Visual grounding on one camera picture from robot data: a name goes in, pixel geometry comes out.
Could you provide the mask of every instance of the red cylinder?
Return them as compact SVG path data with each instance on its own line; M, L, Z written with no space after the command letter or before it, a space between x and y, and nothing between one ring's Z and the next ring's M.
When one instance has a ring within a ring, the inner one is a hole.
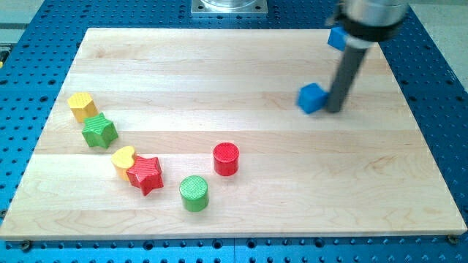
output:
M239 168L239 149L230 142L218 144L213 150L214 170L222 176L234 175Z

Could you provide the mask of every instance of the green star block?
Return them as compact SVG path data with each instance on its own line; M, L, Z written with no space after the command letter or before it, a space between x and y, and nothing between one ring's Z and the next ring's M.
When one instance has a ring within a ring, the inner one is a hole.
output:
M106 149L109 148L110 142L118 137L114 123L102 113L85 118L85 127L81 134L89 147L100 146Z
M208 184L200 176L185 178L180 186L182 204L190 212L198 212L208 205Z

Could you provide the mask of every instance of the wood grain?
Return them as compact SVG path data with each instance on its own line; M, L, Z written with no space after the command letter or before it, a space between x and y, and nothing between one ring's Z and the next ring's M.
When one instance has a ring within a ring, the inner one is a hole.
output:
M378 46L343 112L304 115L298 89L328 87L327 30L92 28L18 187L8 240L448 235L467 230ZM88 148L66 99L88 91L119 138ZM212 168L222 141L236 175ZM143 198L110 155L158 156L165 187ZM210 204L185 211L188 175Z

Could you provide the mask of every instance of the toy block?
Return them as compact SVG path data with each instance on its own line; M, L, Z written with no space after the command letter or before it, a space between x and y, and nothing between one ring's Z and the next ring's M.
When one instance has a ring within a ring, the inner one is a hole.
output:
M328 93L312 83L302 87L299 91L297 105L307 114L320 110L327 102Z
M87 92L77 92L68 98L67 102L78 122L84 122L85 118L97 115L94 101Z
M239 149L230 142L218 144L213 150L214 170L222 176L234 175L238 168Z
M89 147L100 146L106 149L118 137L114 123L106 119L102 113L85 118L85 127L81 133Z
M148 195L153 189L164 187L157 157L146 159L137 156L135 165L127 170L127 175L132 186L141 189L143 196Z
M344 51L347 35L348 33L341 26L334 27L330 30L328 44L337 50Z
M182 205L190 212L199 212L208 205L208 184L198 175L191 175L182 180L179 191Z
M125 146L118 149L111 157L110 160L116 168L117 175L122 179L129 181L127 170L135 164L135 148L133 146Z

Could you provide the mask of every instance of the red star block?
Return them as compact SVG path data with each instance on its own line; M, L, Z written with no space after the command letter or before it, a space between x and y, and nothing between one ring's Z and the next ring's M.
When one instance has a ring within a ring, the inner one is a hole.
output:
M132 186L140 188L143 196L149 194L153 189L164 186L157 157L146 159L137 156L135 164L127 170L127 175Z

